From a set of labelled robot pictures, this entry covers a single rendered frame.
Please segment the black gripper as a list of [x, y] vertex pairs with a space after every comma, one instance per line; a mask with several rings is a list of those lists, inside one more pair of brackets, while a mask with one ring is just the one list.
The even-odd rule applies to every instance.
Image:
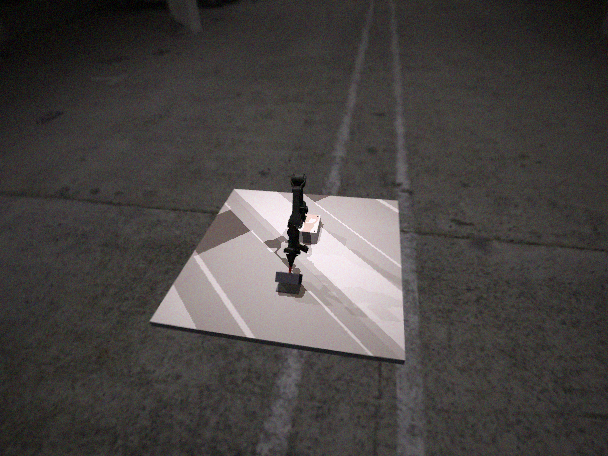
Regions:
[[287, 256], [290, 267], [293, 266], [294, 260], [298, 256], [296, 254], [299, 254], [299, 255], [301, 254], [301, 251], [299, 251], [299, 249], [298, 249], [298, 251], [296, 250], [296, 245], [298, 242], [299, 242], [299, 239], [289, 238], [288, 247], [284, 249], [284, 253], [288, 253], [288, 254], [286, 254], [286, 256]]

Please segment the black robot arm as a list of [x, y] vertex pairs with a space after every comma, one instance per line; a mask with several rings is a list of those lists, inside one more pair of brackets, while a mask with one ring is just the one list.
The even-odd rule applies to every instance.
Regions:
[[[292, 214], [290, 219], [288, 220], [287, 235], [291, 239], [299, 239], [300, 231], [303, 226], [303, 222], [305, 222], [306, 217], [305, 214], [308, 213], [308, 207], [306, 206], [306, 202], [303, 200], [303, 187], [306, 184], [306, 175], [305, 173], [293, 173], [291, 175], [291, 186], [293, 192], [293, 202], [292, 202]], [[305, 253], [308, 251], [308, 247], [306, 245], [301, 245], [300, 242], [296, 245], [296, 250], [301, 250]]]

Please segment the grey metal panel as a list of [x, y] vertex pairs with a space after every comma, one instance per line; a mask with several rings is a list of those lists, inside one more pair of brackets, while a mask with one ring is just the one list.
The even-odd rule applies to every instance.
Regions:
[[276, 292], [299, 294], [303, 274], [276, 272], [275, 282], [278, 282]]

